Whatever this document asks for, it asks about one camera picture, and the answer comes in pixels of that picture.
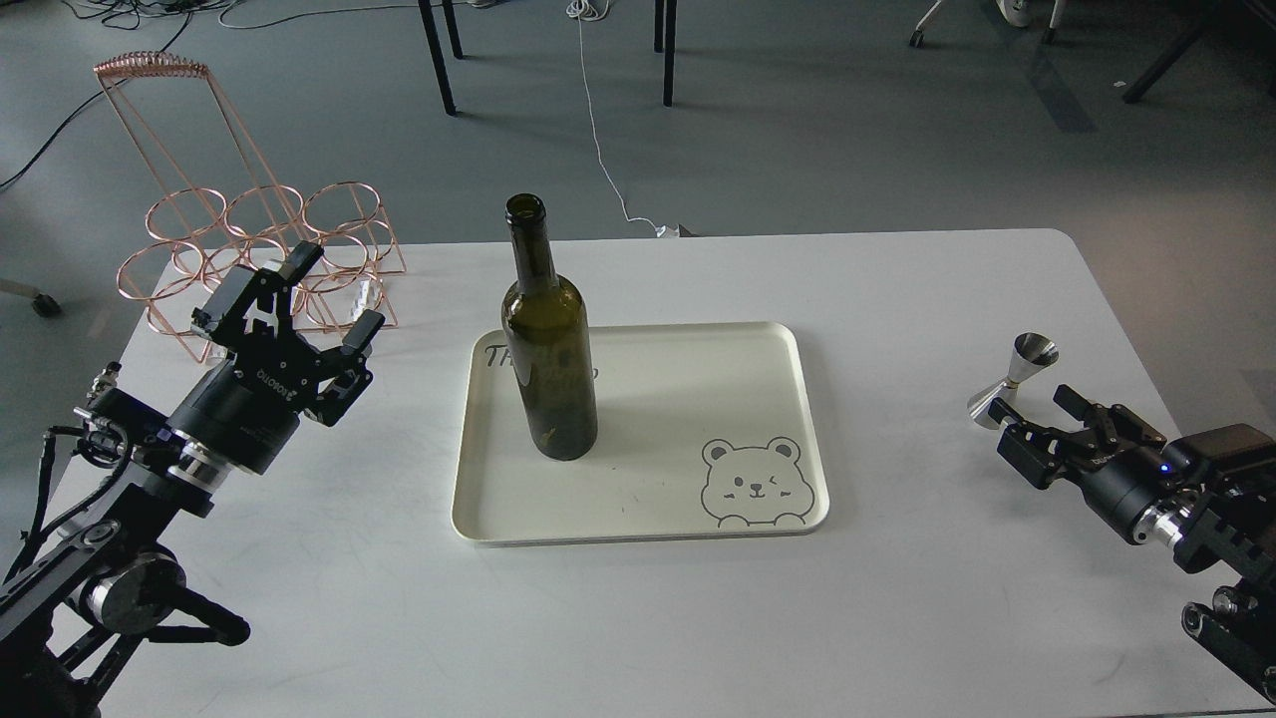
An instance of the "metal cocktail jigger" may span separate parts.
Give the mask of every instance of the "metal cocktail jigger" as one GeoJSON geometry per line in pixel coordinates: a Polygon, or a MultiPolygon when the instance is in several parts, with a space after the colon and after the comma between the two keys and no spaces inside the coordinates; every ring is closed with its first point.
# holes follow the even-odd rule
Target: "metal cocktail jigger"
{"type": "Polygon", "coordinates": [[[1011,371],[999,383],[970,398],[970,402],[966,403],[970,418],[984,429],[997,430],[998,423],[988,416],[988,408],[993,400],[1000,398],[1007,404],[1013,406],[1020,385],[1058,361],[1059,347],[1049,338],[1034,332],[1023,332],[1014,337],[1011,371]]]}

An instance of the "bear drawing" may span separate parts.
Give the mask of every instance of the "bear drawing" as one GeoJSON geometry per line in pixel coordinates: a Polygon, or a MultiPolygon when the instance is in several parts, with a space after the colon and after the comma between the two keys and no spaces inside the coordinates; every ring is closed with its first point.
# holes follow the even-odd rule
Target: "bear drawing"
{"type": "Polygon", "coordinates": [[[718,527],[805,525],[815,492],[801,476],[801,450],[786,437],[736,449],[716,439],[701,451],[709,471],[701,504],[718,527]]]}

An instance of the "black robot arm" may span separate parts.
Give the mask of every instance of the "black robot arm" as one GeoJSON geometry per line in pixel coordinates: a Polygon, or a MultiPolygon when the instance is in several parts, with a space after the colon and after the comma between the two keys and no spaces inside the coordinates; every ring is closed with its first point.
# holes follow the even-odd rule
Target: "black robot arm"
{"type": "Polygon", "coordinates": [[[364,311],[341,346],[323,351],[293,330],[292,289],[322,254],[319,245],[301,242],[277,265],[227,272],[194,310],[193,328],[228,353],[171,417],[116,389],[120,367],[112,363],[85,409],[77,411],[83,427],[59,429],[78,437],[78,454],[111,474],[46,525],[43,492],[52,462],[41,463],[33,531],[0,590],[5,714],[98,715],[97,704],[142,641],[248,640],[248,622],[186,588],[185,573],[158,539],[180,511],[205,517],[231,468],[265,472],[300,425],[299,414],[333,426],[371,383],[365,358],[384,323],[379,312],[364,311]],[[36,560],[55,532],[60,543],[36,560]],[[60,604],[79,613],[89,630],[54,656],[47,643],[60,604]],[[199,625],[161,626],[175,611],[199,625]],[[73,677],[108,643],[89,676],[73,677]]]}
{"type": "Polygon", "coordinates": [[[1276,704],[1276,443],[1245,425],[1169,445],[1129,409],[1094,404],[1067,385],[1054,402],[1082,429],[1034,425],[997,399],[997,453],[1039,490],[1077,485],[1127,543],[1164,543],[1196,574],[1222,561],[1240,582],[1210,606],[1189,603],[1183,629],[1276,704]]]}

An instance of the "white tray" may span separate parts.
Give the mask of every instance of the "white tray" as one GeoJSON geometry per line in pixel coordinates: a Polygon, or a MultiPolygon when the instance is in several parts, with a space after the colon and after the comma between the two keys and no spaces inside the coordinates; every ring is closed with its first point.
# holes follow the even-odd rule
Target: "white tray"
{"type": "Polygon", "coordinates": [[[462,537],[780,536],[824,520],[824,468],[786,326],[591,326],[590,346],[598,441],[555,462],[532,445],[504,334],[475,343],[452,501],[462,537]]]}

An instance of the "dark green glass bottle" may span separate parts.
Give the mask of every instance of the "dark green glass bottle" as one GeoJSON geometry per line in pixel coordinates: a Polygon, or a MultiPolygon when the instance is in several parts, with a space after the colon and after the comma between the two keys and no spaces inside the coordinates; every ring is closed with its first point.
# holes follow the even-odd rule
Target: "dark green glass bottle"
{"type": "Polygon", "coordinates": [[[584,300],[554,270],[545,204],[535,194],[505,203],[518,281],[500,309],[532,443],[541,454],[579,459],[598,437],[584,300]]]}

